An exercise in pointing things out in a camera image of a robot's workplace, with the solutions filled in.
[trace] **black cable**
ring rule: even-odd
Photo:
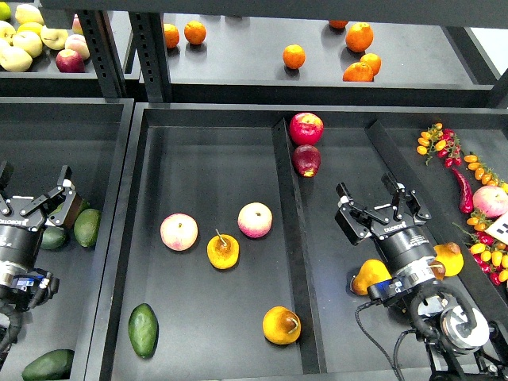
[[[375,306],[379,304],[378,302],[367,302],[362,304],[361,306],[358,306],[358,308],[355,311],[355,319],[356,323],[364,333],[364,335],[372,341],[372,343],[381,351],[381,353],[387,358],[388,362],[390,363],[391,369],[394,371],[395,376],[397,377],[398,381],[404,381],[404,377],[402,376],[402,373],[399,372],[399,370],[395,367],[395,364],[393,360],[390,358],[390,355],[387,351],[384,350],[384,348],[381,346],[380,343],[378,343],[374,337],[372,337],[367,330],[365,330],[364,326],[362,325],[362,322],[360,321],[360,311],[367,309],[368,307]]]
[[[394,358],[394,365],[395,367],[397,368],[397,372],[400,374],[400,376],[404,379],[404,377],[402,376],[402,371],[400,369],[400,365],[398,363],[398,349],[400,348],[400,345],[402,344],[402,340],[404,340],[404,337],[406,337],[408,334],[410,333],[416,333],[417,330],[416,329],[408,329],[407,331],[404,331],[402,332],[399,336],[398,336],[398,339],[397,339],[397,342],[395,343],[395,348],[394,348],[394,355],[393,355],[393,358]]]

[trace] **yellow apple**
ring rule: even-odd
[[[25,30],[16,33],[13,37],[13,46],[17,46],[30,54],[32,58],[40,56],[42,53],[42,41],[35,32]]]
[[[40,39],[42,43],[53,50],[62,50],[65,48],[65,41],[69,37],[66,29],[52,29],[43,26],[40,30]]]
[[[17,46],[9,46],[0,52],[0,65],[7,71],[27,71],[32,61],[30,54]]]

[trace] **yellow cherry tomato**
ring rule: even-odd
[[[476,163],[478,161],[477,155],[466,155],[464,156],[464,161],[466,163]]]
[[[430,142],[424,139],[423,137],[418,138],[418,143],[420,143],[420,145],[423,145],[424,147],[429,147],[430,145]]]
[[[482,176],[482,184],[487,185],[489,181],[491,181],[492,175],[490,173],[486,173]]]
[[[482,232],[487,228],[487,224],[485,222],[480,222],[479,224],[476,224],[473,226],[473,229],[477,232]]]
[[[478,223],[479,223],[479,219],[477,217],[468,218],[468,220],[466,221],[466,224],[471,225],[471,226],[478,225]]]
[[[443,139],[443,140],[439,140],[436,145],[434,146],[434,148],[436,149],[436,151],[441,151],[446,145],[446,140]]]
[[[488,262],[492,258],[492,253],[489,252],[488,250],[485,250],[479,256],[480,256],[480,258],[482,259],[483,262]]]
[[[492,252],[492,264],[494,266],[499,266],[501,264],[501,260],[502,260],[502,252],[498,251],[498,250],[494,250]]]
[[[416,152],[418,152],[420,155],[425,155],[427,151],[427,148],[425,148],[423,145],[418,145],[416,147]]]
[[[480,254],[481,252],[484,252],[487,246],[485,244],[474,244],[469,248],[469,252],[471,254]]]
[[[508,270],[502,270],[500,273],[499,273],[499,280],[501,282],[505,282],[508,280]]]
[[[475,179],[477,180],[481,180],[482,177],[483,177],[483,174],[485,173],[485,170],[483,168],[478,168],[476,171],[475,171]]]
[[[471,169],[472,171],[476,171],[481,166],[482,166],[482,164],[479,161],[475,161],[474,163],[468,164],[468,169]]]

